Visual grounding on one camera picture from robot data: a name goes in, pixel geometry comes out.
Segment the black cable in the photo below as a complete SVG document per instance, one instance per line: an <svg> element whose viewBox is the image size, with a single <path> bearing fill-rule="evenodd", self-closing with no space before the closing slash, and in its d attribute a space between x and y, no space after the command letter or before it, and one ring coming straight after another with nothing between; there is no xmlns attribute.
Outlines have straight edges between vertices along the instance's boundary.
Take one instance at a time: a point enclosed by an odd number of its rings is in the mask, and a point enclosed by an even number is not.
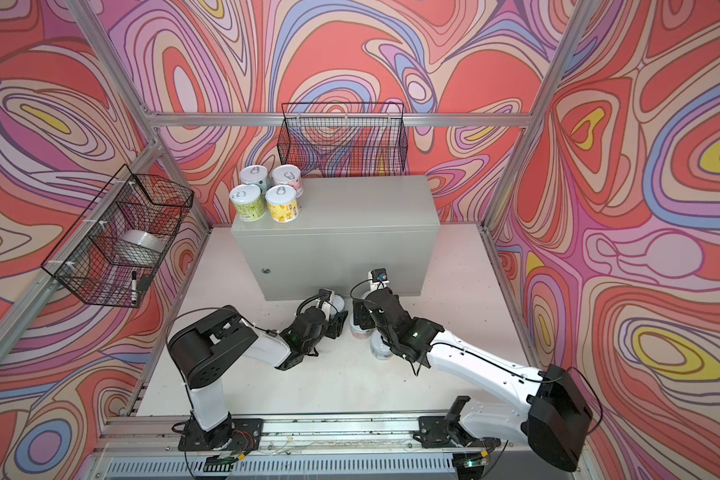
<svg viewBox="0 0 720 480"><path fill-rule="evenodd" d="M181 317L186 316L186 315L189 315L190 313L203 312L204 310L226 310L227 312L233 312L233 313L237 313L238 315L240 315L240 312L238 312L237 310L232 310L232 309L229 309L229 308L225 308L225 307L223 307L223 306L219 306L219 307L216 307L216 306L204 306L203 308L195 308L194 310L190 310L189 312L184 312L184 313L182 313L181 315L176 316L176 318L173 319L173 320L168 324L168 327L166 327L166 337L165 337L165 339L164 339L164 343L165 343L166 345L168 345L168 335L170 335L170 330L171 330L171 328L173 327L173 323L175 323L175 322L176 322L178 319L180 319ZM245 318L245 317L242 316L242 315L240 315L240 317L241 317L243 320L245 320L246 322L248 322L253 328L255 328L255 329L257 329L257 330L260 330L260 331L262 331L262 332L267 332L267 333L270 333L270 332L275 332L275 333L277 333L276 330L264 330L263 328L261 328L261 327L259 327L259 326L253 325L253 323L251 323L247 318Z"/></svg>
<svg viewBox="0 0 720 480"><path fill-rule="evenodd" d="M472 446L472 444L473 444L474 442L476 442L476 440L470 442L470 443L467 444L466 446L467 446L467 447ZM488 461L490 462L490 454L494 452L494 450L496 449L496 447L490 447L490 448L489 448L488 446L486 446L486 445L485 445L485 438L482 438L482 439L480 440L480 443L483 444L483 450L484 450L484 452L487 454L486 456L488 456ZM467 468L470 468L470 465L469 465L469 464L470 464L471 462L480 461L480 460L482 460L482 459L483 459L483 453L480 452L480 455L476 455L476 456L473 456L473 457L463 458L463 459L461 459L460 462L461 462L461 465L462 465L462 466L465 466L465 467L467 467Z"/></svg>
<svg viewBox="0 0 720 480"><path fill-rule="evenodd" d="M315 300L318 300L318 299L319 299L321 296L323 296L323 295L325 295L325 294L324 294L324 293L317 293L316 295L312 295L312 296L310 296L309 298L307 298L306 300L304 300L303 302L299 303L299 304L298 304L298 307L296 308L296 316L299 316L299 315L302 314L302 308L304 308L304 306L305 306L307 303L313 302L313 301L315 301Z"/></svg>
<svg viewBox="0 0 720 480"><path fill-rule="evenodd" d="M181 435L185 435L185 434L186 434L186 429L187 429L187 427L189 426L189 424L190 424L190 421L189 421L189 420L186 420L185 422L177 422L177 423L174 423L173 426L172 426L170 429L171 429L171 431L172 431L173 433L179 433L179 434L181 434ZM178 427L179 425L183 425L183 426L184 426L184 428L183 428L181 431L176 430L176 427ZM189 460L187 459L187 457L186 457L186 450L184 450L184 463L186 464L186 470L190 473L190 476L193 478L193 480L197 480L197 477L196 477L195 474L192 472L192 468L190 467L190 461L189 461Z"/></svg>
<svg viewBox="0 0 720 480"><path fill-rule="evenodd" d="M357 287L359 287L360 285L362 285L363 283L365 283L365 282L370 282L370 281L371 281L371 279L367 278L367 279L365 279L364 281L362 281L362 282L358 283L357 285L355 285L354 287L352 287L351 289L349 289L349 298L351 298L351 299L353 299L353 300L362 300L362 299L360 299L360 298L355 298L354 296L352 296L352 292L354 292L355 289L356 289Z"/></svg>
<svg viewBox="0 0 720 480"><path fill-rule="evenodd" d="M330 303L330 302L328 302L327 300L324 300L323 302L326 302L327 304L329 304L330 306L332 306L332 307L333 307L333 311L336 312L336 315L338 315L338 314L340 313L340 312L338 311L338 308L336 308L336 307L333 305L333 303Z"/></svg>
<svg viewBox="0 0 720 480"><path fill-rule="evenodd" d="M445 343L445 342L432 343L432 346L435 346L435 345L450 346L451 348L453 348L453 349L455 349L455 350L458 350L458 351L460 351L460 352L469 353L469 354L472 355L473 357L479 358L480 360L482 360L482 361L484 361L484 362L486 362L486 363L489 363L489 364L495 366L495 367L498 368L498 369L504 370L505 372L509 373L509 374L512 375L512 376L516 376L516 377L521 378L521 379L523 379L523 380L526 380L526 381L528 381L528 382L532 382L532 383L555 383L555 382L557 382L558 380L563 379L562 376L559 376L559 377L557 377L557 379L553 379L553 380L534 380L534 379L529 379L529 378L524 377L524 376L522 376L522 375L520 375L520 374L518 374L518 373L516 373L516 372L513 372L512 370L509 370L509 369L506 368L506 367L503 367L503 366L499 365L499 364L496 363L496 362L492 362L491 360L488 360L488 359L486 359L486 358L483 358L483 357L481 357L480 355L478 355L477 353L472 353L472 352L470 352L469 350L462 350L462 349L458 348L456 345L451 345L450 343Z"/></svg>
<svg viewBox="0 0 720 480"><path fill-rule="evenodd" d="M576 370L576 371L579 373L579 375L581 376L581 378L584 380L584 383L586 384L586 386L588 386L588 387L590 388L590 390L592 391L592 395L594 395L595 400L597 400L597 405L598 405L598 407L600 408L600 418L597 420L597 423L595 424L595 426L592 427L592 429L589 430L589 431L586 433L586 435L589 436L592 432L594 432L595 430L597 430L597 427L599 427L600 424L603 422L603 417L604 417L604 414L605 414L605 410L604 410L604 408L603 408L603 403L600 401L600 398L599 398L599 397L597 396L597 394L595 393L595 389L592 388L592 385L590 385L590 381L586 379L586 377L585 377L584 374L581 372L581 370L577 369L577 368L576 368L575 366L573 366L573 365L571 365L570 367L568 367L568 370L567 370L567 371L569 372L570 370Z"/></svg>
<svg viewBox="0 0 720 480"><path fill-rule="evenodd" d="M190 461L186 459L186 450L184 450L184 463L186 464L186 470L190 473L192 480L197 480L195 474L192 473L192 468L190 468Z"/></svg>
<svg viewBox="0 0 720 480"><path fill-rule="evenodd" d="M414 364L414 363L415 363L415 362L411 362L411 370L413 370L413 376L418 376L418 373L422 370L422 363L419 362L419 364L418 364L418 370L415 370L415 369L413 368L413 364Z"/></svg>
<svg viewBox="0 0 720 480"><path fill-rule="evenodd" d="M499 460L501 459L501 455L504 454L504 450L507 449L507 445L509 445L509 440L504 442L504 447L501 449L501 452L499 452L499 455L496 457L496 460L494 460L494 464L492 466L490 466L490 468L488 470L486 470L485 473L483 474L483 476L481 476L480 478L487 477L488 474L490 473L490 471L494 469L494 467L496 466L497 463L499 463Z"/></svg>
<svg viewBox="0 0 720 480"><path fill-rule="evenodd" d="M368 278L368 279L365 279L364 281L358 283L358 284L355 285L354 287L352 287L352 288L349 290L349 298L351 298L352 300L357 300L358 302L369 302L369 303L373 303L374 305L376 305L376 306L378 306L379 308L381 308L380 305L379 305L378 303L374 302L373 300L366 300L366 299L364 299L364 298L357 298L356 296L354 296L354 295L352 294L352 292L354 292L357 287L359 287L360 285L362 285L362 284L365 283L365 282L373 282L373 280L371 280L371 279Z"/></svg>

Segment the black motor housing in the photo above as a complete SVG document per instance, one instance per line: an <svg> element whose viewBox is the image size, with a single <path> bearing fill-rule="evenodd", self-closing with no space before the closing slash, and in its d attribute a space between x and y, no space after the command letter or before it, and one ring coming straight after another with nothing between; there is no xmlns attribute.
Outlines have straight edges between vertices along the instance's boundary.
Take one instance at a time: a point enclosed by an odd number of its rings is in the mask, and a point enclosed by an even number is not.
<svg viewBox="0 0 720 480"><path fill-rule="evenodd" d="M288 370L301 363L304 355L310 355L327 331L328 320L322 310L310 306L300 312L293 323L280 332L280 336L291 347L291 354L277 369Z"/></svg>
<svg viewBox="0 0 720 480"><path fill-rule="evenodd" d="M528 420L520 428L528 445L552 466L575 472L592 410L567 370L550 365L536 396L528 396Z"/></svg>

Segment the white table surface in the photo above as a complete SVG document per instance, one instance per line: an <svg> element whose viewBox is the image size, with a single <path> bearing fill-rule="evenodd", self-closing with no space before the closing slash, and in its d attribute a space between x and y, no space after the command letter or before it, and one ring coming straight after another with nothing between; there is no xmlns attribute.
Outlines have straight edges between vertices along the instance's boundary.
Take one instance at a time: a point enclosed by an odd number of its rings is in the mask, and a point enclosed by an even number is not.
<svg viewBox="0 0 720 480"><path fill-rule="evenodd" d="M213 230L199 262L181 312L231 304L263 328L282 329L293 320L299 302L264 301L230 228ZM475 225L443 225L422 295L400 300L411 316L441 323L482 349L527 364ZM207 313L179 319L172 333ZM320 341L319 357L305 357L284 372L241 358L222 377L226 406L233 415L267 415L444 410L459 395L500 402L451 374L422 368L414 377L405 360L376 360L369 341L356 340L345 324L338 339ZM163 349L137 415L186 415L189 410L181 376Z"/></svg>

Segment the green can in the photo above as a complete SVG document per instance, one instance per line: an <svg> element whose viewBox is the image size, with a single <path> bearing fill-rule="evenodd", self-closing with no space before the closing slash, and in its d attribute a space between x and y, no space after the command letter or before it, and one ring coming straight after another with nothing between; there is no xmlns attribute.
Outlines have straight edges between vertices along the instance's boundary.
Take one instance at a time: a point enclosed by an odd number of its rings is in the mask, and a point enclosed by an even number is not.
<svg viewBox="0 0 720 480"><path fill-rule="evenodd" d="M238 185L232 188L230 200L237 216L244 222L258 220L266 212L262 191L256 185Z"/></svg>

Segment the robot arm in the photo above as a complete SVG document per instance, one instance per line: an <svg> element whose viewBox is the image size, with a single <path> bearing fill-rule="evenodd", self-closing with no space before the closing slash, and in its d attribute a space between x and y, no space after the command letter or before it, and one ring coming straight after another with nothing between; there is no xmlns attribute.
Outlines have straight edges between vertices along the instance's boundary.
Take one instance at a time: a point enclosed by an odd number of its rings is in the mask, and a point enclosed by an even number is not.
<svg viewBox="0 0 720 480"><path fill-rule="evenodd" d="M307 306L315 301L317 306ZM232 422L217 381L221 375L241 356L278 370L293 368L305 356L316 356L315 347L324 336L338 335L337 328L346 318L343 307L340 296L320 290L298 306L293 323L282 332L257 329L227 305L175 334L168 341L168 353L184 378L192 404L187 428L203 437L206 449L226 447Z"/></svg>
<svg viewBox="0 0 720 480"><path fill-rule="evenodd" d="M508 404L499 415L483 414L470 407L470 398L457 398L449 413L453 443L466 446L488 436L523 440L549 464L576 470L592 411L566 370L551 365L545 372L509 362L435 322L411 318L383 283L388 282L384 269L374 270L371 282L372 291L361 302L393 354L459 376Z"/></svg>

